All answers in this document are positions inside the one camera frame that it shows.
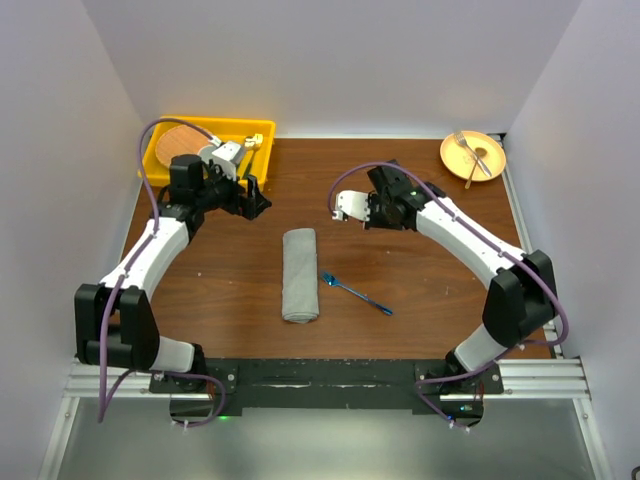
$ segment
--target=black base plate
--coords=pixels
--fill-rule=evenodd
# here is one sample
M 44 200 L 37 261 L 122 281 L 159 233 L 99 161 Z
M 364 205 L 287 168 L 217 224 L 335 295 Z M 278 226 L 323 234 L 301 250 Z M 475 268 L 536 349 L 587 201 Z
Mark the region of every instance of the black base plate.
M 433 411 L 416 394 L 415 382 L 421 375 L 441 377 L 445 368 L 444 360 L 207 359 L 209 374 L 227 390 L 224 415 L 242 415 L 244 408 L 402 409 L 430 414 Z M 440 395 L 473 395 L 480 381 L 485 394 L 503 392 L 497 365 L 472 379 L 420 390 L 453 418 L 477 421 L 481 401 L 441 402 Z M 204 393 L 205 386 L 177 385 L 165 377 L 152 380 L 149 390 Z M 206 416 L 211 402 L 172 400 L 171 410 L 176 416 Z

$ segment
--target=orange plate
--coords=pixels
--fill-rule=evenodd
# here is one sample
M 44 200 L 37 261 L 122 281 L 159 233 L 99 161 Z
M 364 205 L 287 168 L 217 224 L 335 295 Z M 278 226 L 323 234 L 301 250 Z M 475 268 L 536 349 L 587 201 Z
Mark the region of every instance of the orange plate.
M 158 139 L 156 158 L 165 168 L 169 168 L 173 157 L 186 153 L 197 155 L 207 145 L 207 137 L 187 125 L 179 125 L 170 128 Z
M 471 130 L 463 130 L 462 133 L 471 148 L 474 150 L 476 148 L 484 148 L 487 151 L 487 154 L 482 157 L 482 160 L 487 164 L 492 174 L 490 177 L 487 177 L 482 169 L 478 167 L 476 171 L 473 172 L 472 181 L 486 182 L 487 180 L 498 177 L 507 165 L 507 157 L 498 142 L 484 133 L 473 132 Z M 469 175 L 471 175 L 471 169 L 473 168 L 475 159 L 466 148 L 462 148 L 456 143 L 453 134 L 442 141 L 442 145 L 440 145 L 440 157 L 445 167 L 456 177 L 466 180 L 469 178 Z

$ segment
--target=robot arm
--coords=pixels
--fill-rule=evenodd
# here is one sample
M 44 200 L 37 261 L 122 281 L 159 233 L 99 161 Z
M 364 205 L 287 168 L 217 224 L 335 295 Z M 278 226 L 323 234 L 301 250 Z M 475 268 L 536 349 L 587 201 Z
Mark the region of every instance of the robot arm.
M 248 177 L 246 190 L 239 185 L 235 169 L 244 149 L 236 145 L 227 142 L 205 147 L 200 155 L 175 157 L 166 187 L 169 200 L 160 200 L 158 205 L 158 228 L 156 220 L 150 219 L 140 240 L 111 273 L 98 284 L 78 289 L 76 346 L 82 363 L 100 362 L 100 325 L 107 299 L 124 277 L 114 311 L 109 312 L 119 311 L 120 324 L 109 326 L 107 364 L 139 371 L 206 373 L 199 345 L 160 336 L 149 302 L 171 262 L 204 222 L 206 212 L 221 208 L 252 220 L 271 206 L 253 176 Z M 140 250 L 143 243 L 146 247 Z
M 451 373 L 472 372 L 506 350 L 522 343 L 533 331 L 553 319 L 556 312 L 540 288 L 504 253 L 487 247 L 469 228 L 455 221 L 442 207 L 416 188 L 401 172 L 376 167 L 368 172 L 374 191 L 343 191 L 337 194 L 335 220 L 355 218 L 365 229 L 411 229 L 429 237 L 462 261 L 487 288 L 488 295 L 480 325 L 447 355 Z M 526 255 L 503 242 L 462 212 L 445 193 L 427 183 L 440 201 L 496 244 L 500 252 L 522 259 L 555 293 L 551 260 L 540 251 Z

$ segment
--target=cardboard disc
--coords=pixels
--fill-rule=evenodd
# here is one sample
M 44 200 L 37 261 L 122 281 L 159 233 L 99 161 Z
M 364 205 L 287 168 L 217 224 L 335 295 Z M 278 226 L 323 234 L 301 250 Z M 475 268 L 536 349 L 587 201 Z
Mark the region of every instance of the cardboard disc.
M 200 132 L 187 125 L 180 125 L 167 130 L 156 143 L 158 161 L 169 168 L 171 159 L 185 153 L 197 154 L 200 149 L 209 145 L 208 139 Z

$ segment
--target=blue fork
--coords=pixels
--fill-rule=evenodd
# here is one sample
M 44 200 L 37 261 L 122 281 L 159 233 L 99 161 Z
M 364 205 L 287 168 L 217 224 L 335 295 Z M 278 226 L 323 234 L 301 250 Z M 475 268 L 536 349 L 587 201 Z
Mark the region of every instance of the blue fork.
M 342 283 L 340 283 L 340 281 L 334 277 L 333 275 L 331 275 L 328 272 L 322 272 L 322 279 L 327 282 L 327 284 L 331 287 L 342 287 L 344 288 L 347 292 L 351 292 L 353 293 L 355 296 L 360 297 L 361 299 L 363 299 L 365 302 L 367 302 L 369 305 L 372 305 L 374 307 L 376 307 L 378 310 L 380 310 L 382 313 L 385 313 L 386 315 L 393 315 L 393 311 L 390 308 L 387 308 L 385 306 L 380 305 L 379 303 L 374 302 L 373 300 L 371 300 L 369 297 L 367 297 L 366 295 L 363 295 L 361 293 L 356 292 L 355 290 L 347 287 L 346 285 L 343 285 Z

